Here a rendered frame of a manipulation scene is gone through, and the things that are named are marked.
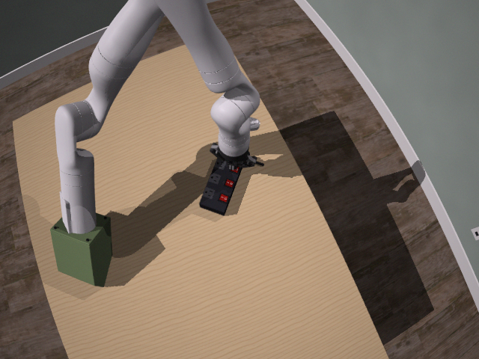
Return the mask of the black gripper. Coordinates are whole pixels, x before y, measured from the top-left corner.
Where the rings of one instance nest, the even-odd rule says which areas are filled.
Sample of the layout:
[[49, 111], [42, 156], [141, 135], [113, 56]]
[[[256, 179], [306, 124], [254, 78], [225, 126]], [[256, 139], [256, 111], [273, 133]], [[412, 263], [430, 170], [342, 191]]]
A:
[[[228, 164], [229, 169], [233, 170], [237, 169], [237, 166], [239, 165], [240, 168], [248, 168], [248, 167], [254, 167], [257, 157], [256, 156], [250, 156], [250, 152], [247, 151], [242, 154], [241, 156], [227, 156], [225, 155], [221, 150], [219, 152], [220, 148], [218, 144], [213, 143], [212, 147], [210, 148], [210, 152], [216, 156], [219, 160], [222, 162], [226, 161]], [[242, 159], [243, 158], [243, 159]], [[241, 160], [239, 160], [241, 159]]]

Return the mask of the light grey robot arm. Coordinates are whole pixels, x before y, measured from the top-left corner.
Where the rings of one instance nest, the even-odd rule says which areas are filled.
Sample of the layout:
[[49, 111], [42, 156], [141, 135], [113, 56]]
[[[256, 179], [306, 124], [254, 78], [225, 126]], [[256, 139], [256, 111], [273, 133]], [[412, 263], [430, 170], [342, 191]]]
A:
[[220, 128], [220, 150], [227, 156], [241, 156], [249, 147], [250, 130], [260, 127], [260, 121], [250, 117], [260, 105], [260, 94], [240, 70], [206, 0], [129, 0], [89, 60], [94, 87], [91, 93], [83, 101], [60, 106], [55, 114], [61, 212], [68, 233], [89, 233], [97, 225], [94, 156], [76, 148], [76, 143], [101, 130], [112, 103], [146, 52], [164, 15], [185, 43], [208, 89], [224, 93], [210, 111]]

